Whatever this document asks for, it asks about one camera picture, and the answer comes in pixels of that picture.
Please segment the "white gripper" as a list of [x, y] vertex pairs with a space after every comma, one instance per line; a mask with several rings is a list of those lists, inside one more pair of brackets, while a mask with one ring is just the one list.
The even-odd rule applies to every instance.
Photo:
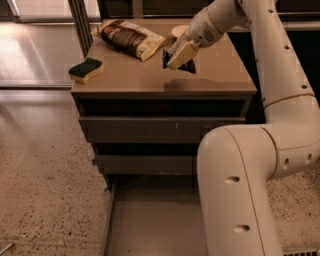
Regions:
[[192, 60], [198, 53], [199, 45], [207, 48], [219, 41], [223, 34], [215, 27], [207, 9], [202, 9], [192, 19], [188, 35], [179, 37], [167, 50], [171, 55], [167, 67], [178, 69], [181, 65]]

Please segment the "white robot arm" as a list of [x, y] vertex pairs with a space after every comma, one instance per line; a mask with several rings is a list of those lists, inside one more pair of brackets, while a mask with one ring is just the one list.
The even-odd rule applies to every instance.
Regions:
[[266, 183], [320, 156], [320, 108], [277, 14], [276, 0], [213, 0], [170, 48], [178, 69], [249, 24], [266, 121], [210, 131], [197, 154], [208, 256], [283, 256]]

